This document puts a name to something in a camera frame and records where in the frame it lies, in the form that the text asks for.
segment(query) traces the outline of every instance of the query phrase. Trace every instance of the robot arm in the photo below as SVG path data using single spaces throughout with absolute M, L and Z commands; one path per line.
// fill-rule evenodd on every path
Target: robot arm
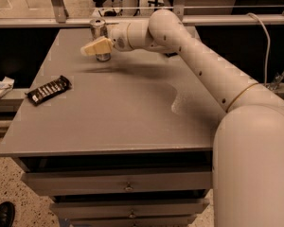
M 213 148 L 215 226 L 284 226 L 284 101 L 193 38 L 171 11 L 117 26 L 111 38 L 118 50 L 177 52 L 229 112 Z
M 255 103 L 284 105 L 281 98 L 192 37 L 169 10 L 157 10 L 149 21 L 113 26 L 109 38 L 120 51 L 177 52 L 226 112 Z

